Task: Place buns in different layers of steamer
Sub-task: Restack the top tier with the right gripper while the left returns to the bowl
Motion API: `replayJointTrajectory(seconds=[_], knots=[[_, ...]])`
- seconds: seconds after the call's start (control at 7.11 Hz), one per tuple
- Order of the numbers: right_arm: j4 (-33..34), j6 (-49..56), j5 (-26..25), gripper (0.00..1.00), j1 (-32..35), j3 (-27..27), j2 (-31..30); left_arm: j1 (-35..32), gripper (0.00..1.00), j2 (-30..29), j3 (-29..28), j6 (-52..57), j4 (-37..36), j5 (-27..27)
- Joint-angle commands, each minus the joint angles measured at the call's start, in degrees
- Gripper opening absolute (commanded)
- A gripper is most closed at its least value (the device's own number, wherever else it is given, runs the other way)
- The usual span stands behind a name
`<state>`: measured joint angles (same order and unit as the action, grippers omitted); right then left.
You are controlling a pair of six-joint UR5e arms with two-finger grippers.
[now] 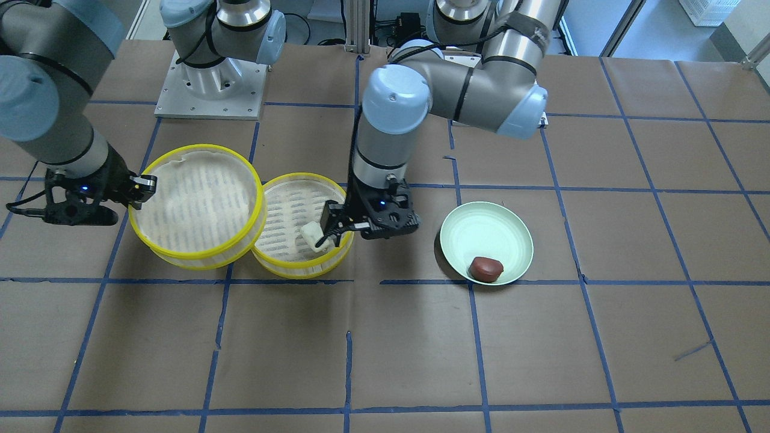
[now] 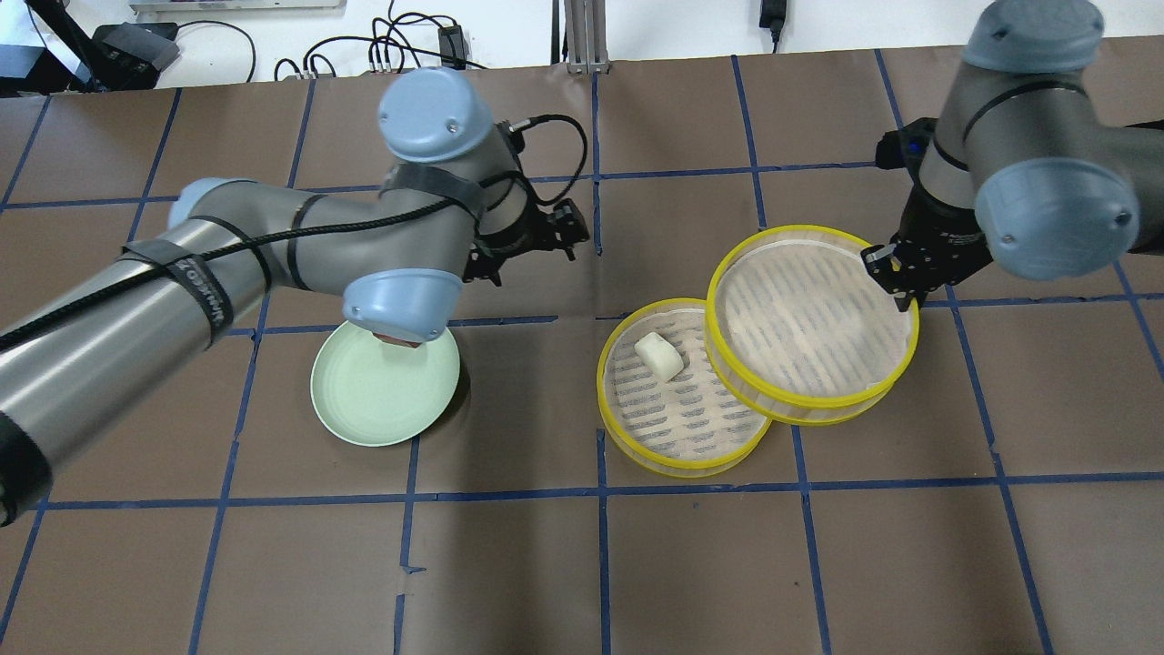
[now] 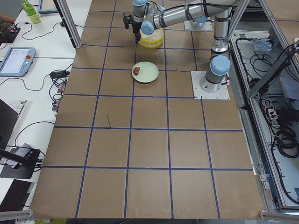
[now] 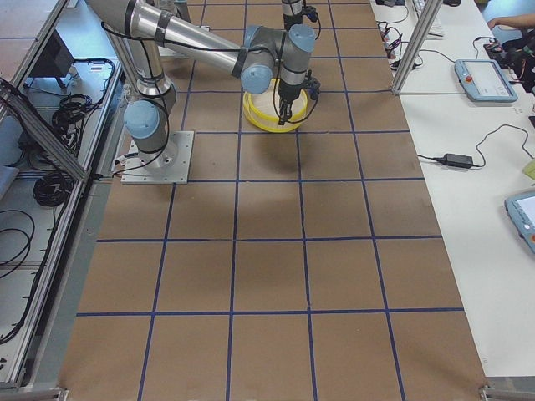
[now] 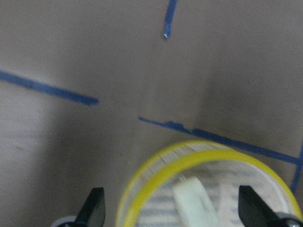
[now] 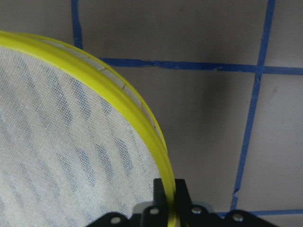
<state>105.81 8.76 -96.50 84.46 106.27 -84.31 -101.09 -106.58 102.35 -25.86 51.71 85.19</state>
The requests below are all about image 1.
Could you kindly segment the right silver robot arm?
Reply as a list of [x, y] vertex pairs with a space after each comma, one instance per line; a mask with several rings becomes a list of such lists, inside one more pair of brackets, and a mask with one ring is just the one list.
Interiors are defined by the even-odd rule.
[[[163, 25], [184, 71], [229, 60], [272, 65], [286, 19], [269, 1], [162, 1]], [[46, 167], [42, 191], [9, 213], [64, 226], [112, 226], [105, 201], [141, 209], [157, 178], [130, 170], [84, 115], [126, 36], [100, 1], [2, 2], [2, 137]]]

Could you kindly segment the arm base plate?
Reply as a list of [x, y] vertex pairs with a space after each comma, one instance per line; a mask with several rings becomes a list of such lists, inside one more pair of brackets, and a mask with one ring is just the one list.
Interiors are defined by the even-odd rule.
[[[460, 121], [456, 121], [456, 120], [448, 120], [448, 123], [451, 126], [471, 127], [471, 125], [467, 125], [465, 123], [460, 123]], [[538, 122], [538, 128], [546, 128], [548, 125], [549, 125], [549, 121], [548, 121], [548, 118], [547, 118], [547, 113], [543, 112], [542, 115], [541, 115], [541, 118], [540, 118], [540, 120]]]
[[171, 58], [154, 115], [183, 120], [258, 121], [270, 66], [225, 58], [196, 69]]

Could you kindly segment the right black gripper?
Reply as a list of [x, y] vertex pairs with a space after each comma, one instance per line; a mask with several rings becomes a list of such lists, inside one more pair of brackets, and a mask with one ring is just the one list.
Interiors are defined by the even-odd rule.
[[104, 164], [91, 175], [72, 178], [63, 170], [47, 169], [44, 187], [27, 199], [6, 204], [13, 214], [39, 218], [46, 224], [62, 226], [112, 226], [118, 215], [102, 205], [113, 201], [142, 209], [157, 190], [157, 176], [127, 168], [112, 146]]

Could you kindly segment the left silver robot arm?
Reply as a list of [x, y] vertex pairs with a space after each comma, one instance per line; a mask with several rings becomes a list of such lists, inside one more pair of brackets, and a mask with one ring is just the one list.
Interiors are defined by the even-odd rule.
[[432, 1], [429, 39], [405, 41], [369, 77], [351, 134], [345, 200], [328, 200], [301, 236], [313, 249], [344, 233], [388, 239], [415, 232], [406, 181], [428, 114], [516, 139], [539, 126], [547, 90], [537, 67], [561, 1]]

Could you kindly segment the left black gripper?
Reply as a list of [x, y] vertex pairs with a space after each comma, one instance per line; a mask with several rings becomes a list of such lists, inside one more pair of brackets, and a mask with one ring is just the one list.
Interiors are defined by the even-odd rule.
[[389, 239], [414, 233], [420, 227], [410, 187], [394, 174], [385, 176], [383, 188], [375, 188], [349, 175], [346, 205], [325, 202], [320, 217], [322, 235], [314, 242], [320, 248], [328, 239], [339, 246], [346, 232], [361, 232], [363, 239]]

